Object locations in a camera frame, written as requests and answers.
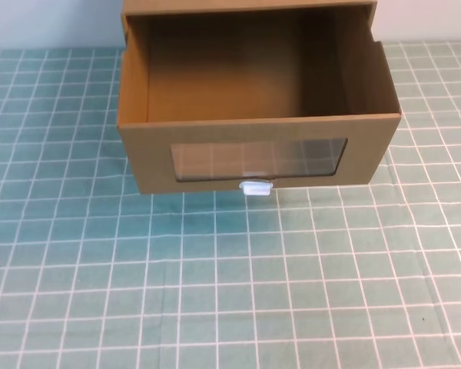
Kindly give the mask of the white drawer handle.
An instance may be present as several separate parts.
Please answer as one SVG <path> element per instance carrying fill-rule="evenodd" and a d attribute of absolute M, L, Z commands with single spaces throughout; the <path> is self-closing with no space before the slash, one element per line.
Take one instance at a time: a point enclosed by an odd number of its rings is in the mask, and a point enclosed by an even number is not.
<path fill-rule="evenodd" d="M 239 188 L 246 196 L 268 196 L 274 184 L 269 181 L 242 181 Z"/>

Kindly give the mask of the brown cardboard drawer box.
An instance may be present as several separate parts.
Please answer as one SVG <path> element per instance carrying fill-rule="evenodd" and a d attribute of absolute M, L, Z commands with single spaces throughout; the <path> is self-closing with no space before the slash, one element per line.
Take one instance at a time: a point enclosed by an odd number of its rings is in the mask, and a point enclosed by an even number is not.
<path fill-rule="evenodd" d="M 401 119 L 375 12 L 374 1 L 124 2 L 117 128 L 138 190 L 369 183 Z"/>

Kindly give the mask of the cyan checkered tablecloth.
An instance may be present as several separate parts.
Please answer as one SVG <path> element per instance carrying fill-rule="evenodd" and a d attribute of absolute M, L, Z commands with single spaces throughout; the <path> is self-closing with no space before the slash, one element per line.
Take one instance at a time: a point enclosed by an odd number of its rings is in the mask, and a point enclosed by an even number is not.
<path fill-rule="evenodd" d="M 0 368 L 461 368 L 461 42 L 384 46 L 364 186 L 140 195 L 121 51 L 0 51 Z"/>

